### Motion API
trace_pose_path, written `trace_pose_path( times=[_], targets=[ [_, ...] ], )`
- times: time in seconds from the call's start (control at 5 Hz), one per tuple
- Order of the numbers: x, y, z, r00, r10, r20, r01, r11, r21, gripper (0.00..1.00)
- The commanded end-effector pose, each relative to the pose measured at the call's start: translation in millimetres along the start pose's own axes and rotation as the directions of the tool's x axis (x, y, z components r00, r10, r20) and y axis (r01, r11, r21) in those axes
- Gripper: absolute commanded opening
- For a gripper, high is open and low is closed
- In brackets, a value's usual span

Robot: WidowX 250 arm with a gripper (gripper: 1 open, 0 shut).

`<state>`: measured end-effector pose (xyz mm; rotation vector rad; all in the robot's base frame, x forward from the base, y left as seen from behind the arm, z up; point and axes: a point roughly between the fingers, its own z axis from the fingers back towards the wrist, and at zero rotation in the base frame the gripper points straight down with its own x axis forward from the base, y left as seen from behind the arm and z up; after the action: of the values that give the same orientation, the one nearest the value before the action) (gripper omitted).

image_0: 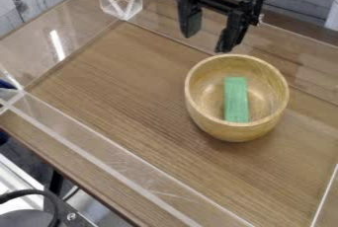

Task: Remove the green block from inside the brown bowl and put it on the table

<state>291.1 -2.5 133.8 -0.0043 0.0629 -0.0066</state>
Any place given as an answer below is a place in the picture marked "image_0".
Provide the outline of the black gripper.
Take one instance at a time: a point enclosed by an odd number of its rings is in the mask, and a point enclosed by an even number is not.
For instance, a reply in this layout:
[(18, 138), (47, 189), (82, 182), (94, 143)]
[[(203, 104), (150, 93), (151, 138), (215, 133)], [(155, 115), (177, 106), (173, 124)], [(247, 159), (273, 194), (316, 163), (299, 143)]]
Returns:
[(202, 8), (229, 15), (227, 27), (217, 42), (215, 51), (227, 53), (242, 42), (249, 24), (257, 26), (263, 18), (266, 0), (177, 0), (182, 35), (191, 38), (201, 30)]

